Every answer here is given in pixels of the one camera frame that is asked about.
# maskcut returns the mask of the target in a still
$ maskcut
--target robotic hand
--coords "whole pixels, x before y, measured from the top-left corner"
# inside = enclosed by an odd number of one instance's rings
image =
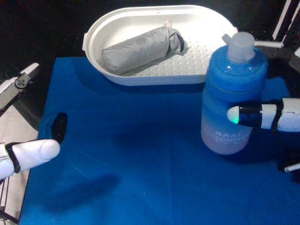
[[[0,116],[25,92],[38,74],[39,64],[33,63],[0,85]],[[50,161],[60,152],[52,139],[24,143],[0,143],[0,180]]]

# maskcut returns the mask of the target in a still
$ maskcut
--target white plastic tray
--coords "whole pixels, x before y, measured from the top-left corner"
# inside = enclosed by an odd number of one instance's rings
[[[101,66],[102,49],[161,27],[167,20],[186,42],[183,54],[154,61],[122,75],[114,75]],[[219,13],[201,6],[123,8],[93,24],[84,35],[82,49],[100,73],[121,85],[202,83],[212,53],[225,45],[221,38],[225,33],[232,37],[237,29]]]

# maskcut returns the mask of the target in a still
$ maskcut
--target translucent plastic bottle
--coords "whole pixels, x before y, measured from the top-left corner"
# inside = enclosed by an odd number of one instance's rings
[[[227,111],[240,102],[259,100],[265,85],[268,61],[254,48],[254,38],[237,33],[210,60],[202,95],[201,136],[214,152],[230,155],[243,149],[252,128],[234,124]]]

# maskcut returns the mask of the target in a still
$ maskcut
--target gray fabric pouch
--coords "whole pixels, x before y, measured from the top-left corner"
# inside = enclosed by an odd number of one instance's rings
[[[184,50],[184,40],[172,28],[159,27],[102,50],[103,66],[120,74],[143,66],[176,51]]]

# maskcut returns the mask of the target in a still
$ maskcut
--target blue tablecloth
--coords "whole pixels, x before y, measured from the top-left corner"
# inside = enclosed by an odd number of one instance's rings
[[[85,74],[95,89],[77,78]],[[201,140],[202,93],[158,88],[124,88],[86,58],[57,59],[39,138],[51,138],[59,112],[66,137],[55,159],[31,170],[20,224],[299,224],[300,185],[268,161],[293,135],[257,130],[222,158]],[[266,90],[264,99],[288,96],[281,79]]]

